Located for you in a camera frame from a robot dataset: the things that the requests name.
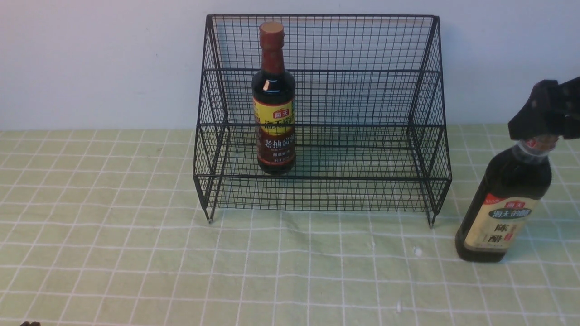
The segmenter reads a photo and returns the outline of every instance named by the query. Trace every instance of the black wire rack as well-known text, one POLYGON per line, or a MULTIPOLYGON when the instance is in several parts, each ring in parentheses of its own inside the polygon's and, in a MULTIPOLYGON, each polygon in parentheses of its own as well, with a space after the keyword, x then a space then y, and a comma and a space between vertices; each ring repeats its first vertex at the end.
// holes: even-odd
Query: black wire rack
POLYGON ((422 211, 451 185, 440 22, 409 15, 208 15, 193 179, 215 208, 422 211), (265 174, 251 81, 258 27, 284 25, 296 79, 296 165, 265 174))

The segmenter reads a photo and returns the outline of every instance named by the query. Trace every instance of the table surface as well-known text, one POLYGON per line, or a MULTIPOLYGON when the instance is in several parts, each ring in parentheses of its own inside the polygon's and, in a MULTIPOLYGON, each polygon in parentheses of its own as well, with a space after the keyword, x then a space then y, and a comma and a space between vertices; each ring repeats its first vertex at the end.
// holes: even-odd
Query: table surface
POLYGON ((502 263, 454 234, 504 125, 451 125, 454 181, 422 213, 218 209, 193 131, 0 133, 0 325, 580 325, 580 142, 502 263))

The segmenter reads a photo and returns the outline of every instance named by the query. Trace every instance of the bottle neck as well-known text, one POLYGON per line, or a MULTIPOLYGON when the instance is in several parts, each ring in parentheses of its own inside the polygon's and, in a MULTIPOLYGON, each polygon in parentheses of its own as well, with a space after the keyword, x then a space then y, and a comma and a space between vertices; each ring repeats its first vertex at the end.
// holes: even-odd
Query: bottle neck
POLYGON ((557 136, 538 136, 520 140, 512 147, 516 159, 525 164, 541 164, 548 154, 556 148, 557 136))
POLYGON ((282 49, 262 50, 262 70, 273 75, 284 73, 284 54, 282 49))

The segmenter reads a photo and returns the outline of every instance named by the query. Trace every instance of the white wall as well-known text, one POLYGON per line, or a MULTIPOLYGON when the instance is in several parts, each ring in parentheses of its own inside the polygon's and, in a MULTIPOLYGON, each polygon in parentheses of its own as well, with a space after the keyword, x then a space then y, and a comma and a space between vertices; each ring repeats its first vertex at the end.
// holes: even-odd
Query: white wall
POLYGON ((0 129, 192 128, 208 13, 441 16, 447 119, 580 75, 578 0, 0 0, 0 129))

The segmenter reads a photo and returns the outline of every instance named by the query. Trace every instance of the dark liquid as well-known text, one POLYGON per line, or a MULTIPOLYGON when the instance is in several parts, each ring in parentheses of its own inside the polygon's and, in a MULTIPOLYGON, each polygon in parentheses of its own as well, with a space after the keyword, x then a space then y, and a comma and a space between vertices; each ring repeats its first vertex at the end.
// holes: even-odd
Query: dark liquid
MULTIPOLYGON (((289 102, 294 98, 294 93, 296 89, 296 82, 294 81, 294 77, 284 71, 282 74, 271 74, 264 70, 261 70, 259 73, 254 75, 252 79, 252 94, 254 99, 270 105, 281 105, 284 103, 289 102), (268 82, 267 90, 264 90, 264 85, 268 82)), ((295 132, 296 129, 292 127, 292 129, 281 135, 280 137, 288 137, 294 134, 295 139, 295 132)), ((260 127, 256 127, 256 135, 259 139, 259 148, 263 146, 260 144, 260 127)), ((283 175, 288 173, 295 164, 295 145, 292 143, 291 146, 288 146, 288 150, 290 151, 289 156, 294 157, 291 160, 284 162, 283 164, 279 165, 270 165, 265 164, 261 160, 258 160, 258 165, 260 168, 270 174, 270 175, 283 175)))
POLYGON ((455 235, 455 248, 463 260, 469 262, 499 262, 507 251, 472 251, 465 247, 465 238, 487 194, 498 198, 523 197, 539 200, 552 182, 547 157, 531 157, 518 146, 496 155, 487 166, 467 214, 455 235))

